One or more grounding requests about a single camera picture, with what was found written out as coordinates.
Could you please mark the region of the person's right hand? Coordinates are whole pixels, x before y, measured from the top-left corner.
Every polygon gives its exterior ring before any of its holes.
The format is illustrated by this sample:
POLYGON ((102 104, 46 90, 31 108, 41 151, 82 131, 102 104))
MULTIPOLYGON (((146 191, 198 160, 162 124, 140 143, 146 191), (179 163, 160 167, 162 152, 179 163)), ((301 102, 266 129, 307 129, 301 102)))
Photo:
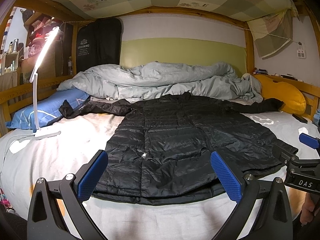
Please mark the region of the person's right hand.
POLYGON ((314 214, 313 214, 314 209, 315 209, 315 204, 311 199, 310 193, 306 193, 305 201, 304 201, 304 204, 302 205, 302 210, 300 214, 300 222, 302 225, 306 225, 312 222, 314 218, 314 214))

